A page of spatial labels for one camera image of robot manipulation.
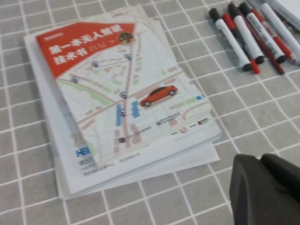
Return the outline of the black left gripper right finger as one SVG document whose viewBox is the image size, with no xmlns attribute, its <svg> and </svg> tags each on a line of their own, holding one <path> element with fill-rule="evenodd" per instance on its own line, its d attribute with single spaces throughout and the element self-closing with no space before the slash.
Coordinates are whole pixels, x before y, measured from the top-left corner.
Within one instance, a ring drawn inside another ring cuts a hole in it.
<svg viewBox="0 0 300 225">
<path fill-rule="evenodd" d="M 260 161 L 291 195 L 300 195 L 300 168 L 298 166 L 274 154 L 264 154 Z"/>
</svg>

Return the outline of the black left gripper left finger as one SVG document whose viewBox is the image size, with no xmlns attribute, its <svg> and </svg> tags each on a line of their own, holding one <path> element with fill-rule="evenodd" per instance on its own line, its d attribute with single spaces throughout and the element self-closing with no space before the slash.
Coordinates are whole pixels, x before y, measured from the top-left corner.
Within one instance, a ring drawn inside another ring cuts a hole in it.
<svg viewBox="0 0 300 225">
<path fill-rule="evenodd" d="M 293 196 L 251 155 L 233 159 L 229 188 L 236 225 L 298 225 L 300 196 Z"/>
</svg>

